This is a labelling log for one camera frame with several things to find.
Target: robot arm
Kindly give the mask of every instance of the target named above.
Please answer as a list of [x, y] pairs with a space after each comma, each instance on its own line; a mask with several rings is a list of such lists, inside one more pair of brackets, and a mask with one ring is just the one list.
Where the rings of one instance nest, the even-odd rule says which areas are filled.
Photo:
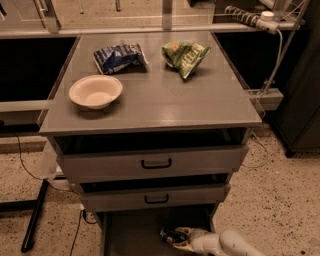
[[175, 232], [186, 237], [185, 241], [172, 243], [180, 250], [215, 256], [266, 256], [233, 230], [216, 234], [203, 229], [179, 227]]

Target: cabinet top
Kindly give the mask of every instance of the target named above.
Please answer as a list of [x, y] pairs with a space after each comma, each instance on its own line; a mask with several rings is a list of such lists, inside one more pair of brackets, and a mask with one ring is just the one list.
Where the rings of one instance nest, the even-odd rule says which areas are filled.
[[[184, 81], [166, 65], [161, 47], [170, 41], [211, 46], [195, 73]], [[77, 80], [99, 74], [93, 52], [105, 46], [138, 43], [149, 64], [116, 73], [123, 91], [103, 110], [71, 102]], [[179, 129], [254, 127], [261, 119], [211, 33], [155, 32], [83, 35], [40, 129], [45, 136]]]

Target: blue snack bag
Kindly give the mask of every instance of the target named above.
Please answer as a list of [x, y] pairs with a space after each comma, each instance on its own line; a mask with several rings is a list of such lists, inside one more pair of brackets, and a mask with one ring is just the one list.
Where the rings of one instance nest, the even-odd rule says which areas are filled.
[[133, 65], [147, 65], [148, 61], [139, 44], [107, 46], [93, 53], [95, 63], [103, 75], [111, 75]]

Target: drawer handle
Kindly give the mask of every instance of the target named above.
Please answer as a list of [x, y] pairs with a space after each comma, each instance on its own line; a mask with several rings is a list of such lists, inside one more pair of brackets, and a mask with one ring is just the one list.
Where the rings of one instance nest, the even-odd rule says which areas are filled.
[[166, 194], [166, 198], [164, 200], [160, 200], [160, 201], [148, 201], [148, 196], [144, 196], [144, 201], [146, 204], [164, 204], [169, 201], [169, 195]]
[[141, 160], [141, 166], [144, 169], [164, 169], [164, 168], [169, 168], [172, 165], [172, 160], [171, 158], [168, 159], [168, 164], [164, 164], [164, 165], [152, 165], [152, 166], [147, 166], [144, 163], [144, 160]]

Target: black metal frame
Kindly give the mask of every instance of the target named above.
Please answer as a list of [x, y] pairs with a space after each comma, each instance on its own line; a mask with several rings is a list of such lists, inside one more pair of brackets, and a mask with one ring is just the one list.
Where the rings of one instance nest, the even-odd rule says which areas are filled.
[[23, 253], [28, 252], [33, 246], [33, 236], [36, 230], [37, 222], [41, 213], [41, 208], [48, 186], [48, 181], [43, 180], [38, 198], [35, 200], [0, 203], [0, 212], [33, 210], [26, 235], [21, 246], [21, 252]]

